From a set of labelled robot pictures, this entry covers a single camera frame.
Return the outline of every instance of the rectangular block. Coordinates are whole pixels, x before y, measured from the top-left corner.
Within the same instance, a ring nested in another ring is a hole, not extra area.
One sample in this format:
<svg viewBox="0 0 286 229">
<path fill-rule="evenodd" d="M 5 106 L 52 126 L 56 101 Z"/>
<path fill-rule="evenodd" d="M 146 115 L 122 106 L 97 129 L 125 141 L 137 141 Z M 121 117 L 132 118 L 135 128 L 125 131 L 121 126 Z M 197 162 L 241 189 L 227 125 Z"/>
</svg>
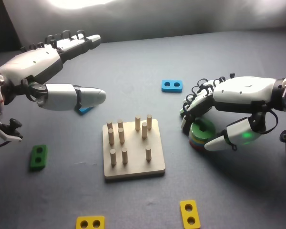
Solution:
<svg viewBox="0 0 286 229">
<path fill-rule="evenodd" d="M 181 93 L 183 84 L 181 80 L 162 80 L 162 91 L 171 93 Z"/>
<path fill-rule="evenodd" d="M 47 164 L 48 148 L 46 145 L 34 146 L 31 153 L 30 170 L 41 170 Z"/>
<path fill-rule="evenodd" d="M 181 201 L 180 209 L 184 229 L 200 229 L 200 219 L 195 200 Z"/>
<path fill-rule="evenodd" d="M 158 120 L 152 120 L 152 128 L 147 130 L 147 138 L 142 138 L 142 128 L 135 129 L 135 122 L 123 123 L 123 144 L 119 141 L 118 125 L 113 124 L 114 144 L 109 144 L 108 127 L 103 126 L 103 159 L 105 179 L 137 177 L 142 175 L 163 174 L 164 156 Z M 146 146 L 151 146 L 152 159 L 146 160 Z M 122 148 L 127 148 L 127 164 L 123 164 Z M 110 150 L 116 151 L 116 165 L 111 165 Z"/>
<path fill-rule="evenodd" d="M 76 220 L 76 229 L 105 229 L 104 216 L 80 216 Z"/>
</svg>

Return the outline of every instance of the yellow block with two holes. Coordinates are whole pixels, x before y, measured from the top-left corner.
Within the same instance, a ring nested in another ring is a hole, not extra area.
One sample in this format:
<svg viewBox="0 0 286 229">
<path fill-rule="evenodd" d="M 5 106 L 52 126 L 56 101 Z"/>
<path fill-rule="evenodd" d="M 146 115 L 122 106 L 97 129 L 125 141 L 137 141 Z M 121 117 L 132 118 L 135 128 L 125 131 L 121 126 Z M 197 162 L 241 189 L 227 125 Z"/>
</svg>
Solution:
<svg viewBox="0 0 286 229">
<path fill-rule="evenodd" d="M 200 229 L 200 219 L 195 200 L 181 201 L 180 209 L 184 229 Z"/>
<path fill-rule="evenodd" d="M 76 220 L 76 229 L 105 229 L 104 216 L 80 216 Z"/>
</svg>

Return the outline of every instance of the gray table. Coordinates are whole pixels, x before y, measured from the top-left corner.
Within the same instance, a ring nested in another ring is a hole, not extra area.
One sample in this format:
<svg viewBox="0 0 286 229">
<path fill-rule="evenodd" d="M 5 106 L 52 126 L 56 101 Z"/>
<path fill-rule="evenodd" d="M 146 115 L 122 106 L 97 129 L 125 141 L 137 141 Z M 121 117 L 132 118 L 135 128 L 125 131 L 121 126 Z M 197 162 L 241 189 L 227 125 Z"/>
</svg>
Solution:
<svg viewBox="0 0 286 229">
<path fill-rule="evenodd" d="M 15 53 L 1 53 L 0 65 Z M 102 88 L 104 104 L 85 116 L 39 108 L 25 96 L 6 106 L 23 123 L 20 144 L 0 149 L 0 229 L 74 229 L 103 215 L 107 229 L 183 228 L 179 201 L 195 199 L 204 229 L 286 229 L 286 153 L 279 126 L 237 152 L 195 152 L 180 129 L 182 100 L 201 78 L 286 77 L 286 31 L 241 31 L 105 43 L 64 65 L 50 83 Z M 181 94 L 162 79 L 183 80 Z M 102 125 L 135 115 L 158 119 L 164 177 L 105 183 Z M 218 130 L 243 114 L 206 115 Z M 271 127 L 275 120 L 267 116 Z M 49 148 L 46 168 L 28 172 L 34 145 Z"/>
</svg>

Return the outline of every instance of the gray wall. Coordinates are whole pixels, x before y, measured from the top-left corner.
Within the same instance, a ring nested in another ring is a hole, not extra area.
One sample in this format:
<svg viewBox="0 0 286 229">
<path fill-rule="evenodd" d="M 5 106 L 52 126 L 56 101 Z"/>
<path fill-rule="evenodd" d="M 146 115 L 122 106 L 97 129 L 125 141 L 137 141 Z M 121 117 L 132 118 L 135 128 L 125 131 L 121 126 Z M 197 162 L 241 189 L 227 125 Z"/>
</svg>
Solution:
<svg viewBox="0 0 286 229">
<path fill-rule="evenodd" d="M 286 0 L 113 0 L 82 9 L 51 3 L 59 0 L 3 1 L 26 46 L 66 29 L 116 42 L 286 26 Z"/>
</svg>

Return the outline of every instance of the wooden peg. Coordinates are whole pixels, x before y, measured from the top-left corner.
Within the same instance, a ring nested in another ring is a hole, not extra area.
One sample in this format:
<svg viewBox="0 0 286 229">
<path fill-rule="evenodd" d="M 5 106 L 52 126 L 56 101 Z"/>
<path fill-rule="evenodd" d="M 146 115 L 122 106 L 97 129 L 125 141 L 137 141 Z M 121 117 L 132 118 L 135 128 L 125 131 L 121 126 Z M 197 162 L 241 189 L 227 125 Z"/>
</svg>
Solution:
<svg viewBox="0 0 286 229">
<path fill-rule="evenodd" d="M 147 123 L 142 123 L 142 138 L 147 138 Z"/>
<path fill-rule="evenodd" d="M 147 115 L 147 129 L 151 129 L 152 128 L 152 115 L 151 114 L 148 114 Z"/>
<path fill-rule="evenodd" d="M 123 128 L 119 128 L 119 138 L 120 138 L 120 143 L 123 144 L 125 142 L 124 129 Z"/>
<path fill-rule="evenodd" d="M 108 129 L 113 129 L 112 121 L 108 121 L 108 122 L 107 122 L 107 128 L 108 128 Z"/>
<path fill-rule="evenodd" d="M 122 148 L 122 158 L 123 158 L 123 164 L 126 165 L 128 162 L 128 156 L 127 156 L 127 148 Z"/>
<path fill-rule="evenodd" d="M 110 128 L 108 130 L 108 136 L 109 136 L 109 144 L 113 145 L 114 144 L 114 135 L 113 135 L 113 129 Z"/>
<path fill-rule="evenodd" d="M 116 154 L 115 154 L 115 149 L 110 150 L 110 160 L 111 164 L 114 166 L 116 165 Z"/>
<path fill-rule="evenodd" d="M 118 127 L 119 128 L 123 128 L 123 121 L 122 121 L 122 119 L 118 120 Z"/>
<path fill-rule="evenodd" d="M 141 117 L 137 115 L 135 117 L 135 129 L 140 130 L 141 129 L 140 125 L 141 125 Z"/>
<path fill-rule="evenodd" d="M 146 146 L 145 151 L 146 151 L 146 160 L 150 161 L 152 159 L 152 148 L 151 148 L 151 146 Z"/>
</svg>

